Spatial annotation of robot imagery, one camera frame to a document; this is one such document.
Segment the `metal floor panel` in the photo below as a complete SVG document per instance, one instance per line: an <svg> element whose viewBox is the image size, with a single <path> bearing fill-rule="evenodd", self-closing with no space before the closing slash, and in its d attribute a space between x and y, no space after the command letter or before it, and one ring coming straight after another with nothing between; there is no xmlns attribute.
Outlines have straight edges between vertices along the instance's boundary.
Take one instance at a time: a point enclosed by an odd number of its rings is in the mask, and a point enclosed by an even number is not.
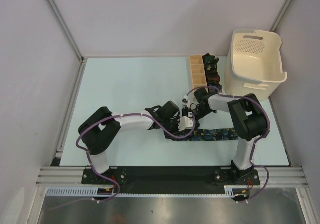
<svg viewBox="0 0 320 224"><path fill-rule="evenodd" d="M77 198L47 196L39 224L306 223L294 188L266 189L249 204L236 204L229 198L122 197L101 204L80 201L49 210Z"/></svg>

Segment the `white basket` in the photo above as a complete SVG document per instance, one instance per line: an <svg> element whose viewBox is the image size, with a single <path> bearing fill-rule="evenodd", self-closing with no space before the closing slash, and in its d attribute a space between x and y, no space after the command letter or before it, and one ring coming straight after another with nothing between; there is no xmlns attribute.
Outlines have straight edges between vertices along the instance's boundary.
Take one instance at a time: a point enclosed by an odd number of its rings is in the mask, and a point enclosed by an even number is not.
<svg viewBox="0 0 320 224"><path fill-rule="evenodd" d="M225 68L225 90L229 95L253 93L266 100L287 80L282 70L278 34L252 29L236 29Z"/></svg>

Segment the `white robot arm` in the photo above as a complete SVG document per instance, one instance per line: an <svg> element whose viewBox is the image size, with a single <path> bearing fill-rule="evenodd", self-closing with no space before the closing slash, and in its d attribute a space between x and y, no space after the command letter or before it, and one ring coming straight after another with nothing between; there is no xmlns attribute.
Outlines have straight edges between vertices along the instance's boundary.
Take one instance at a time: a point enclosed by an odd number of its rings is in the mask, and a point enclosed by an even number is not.
<svg viewBox="0 0 320 224"><path fill-rule="evenodd" d="M223 111L230 113L234 129L239 141L236 155L231 162L236 175L243 176L253 170L251 160L255 154L254 140L262 136L267 131L267 121L262 110L245 99L234 99L222 97L216 93L208 93L205 88L201 88L194 93L196 99L195 108L191 109L189 104L181 110L172 102L167 102L164 106L146 108L137 114L117 115L109 111L107 107L101 107L78 129L82 134L88 127L107 117L114 117L91 129L82 137L82 141L87 146L91 160L95 169L104 173L109 169L106 151L115 136L123 131L132 130L156 130L164 128L174 135L183 136L190 132L192 128L199 128L199 120L206 115ZM246 96L259 103L254 94ZM172 135L164 133L167 139Z"/></svg>

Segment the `patterned cloth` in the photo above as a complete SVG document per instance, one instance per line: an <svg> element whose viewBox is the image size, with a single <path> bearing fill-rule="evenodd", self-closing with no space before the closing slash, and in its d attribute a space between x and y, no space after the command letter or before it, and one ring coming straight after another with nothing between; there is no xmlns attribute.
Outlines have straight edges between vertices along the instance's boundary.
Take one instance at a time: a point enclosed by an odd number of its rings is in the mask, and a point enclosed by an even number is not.
<svg viewBox="0 0 320 224"><path fill-rule="evenodd" d="M198 129L185 139L172 139L175 142L212 142L238 140L239 136L234 128L206 130Z"/></svg>

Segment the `black mounting plate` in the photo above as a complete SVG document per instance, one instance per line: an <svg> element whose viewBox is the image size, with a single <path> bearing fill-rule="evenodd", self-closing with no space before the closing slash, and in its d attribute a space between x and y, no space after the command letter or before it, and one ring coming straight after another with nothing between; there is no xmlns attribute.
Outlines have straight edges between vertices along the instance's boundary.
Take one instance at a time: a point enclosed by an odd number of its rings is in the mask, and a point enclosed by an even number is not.
<svg viewBox="0 0 320 224"><path fill-rule="evenodd" d="M103 175L114 176L122 194L149 195L213 195L225 194L224 186L247 186L248 178L259 186L258 171L231 180L229 169L219 166L118 166L110 167ZM90 168L82 176L83 185L112 185L97 176Z"/></svg>

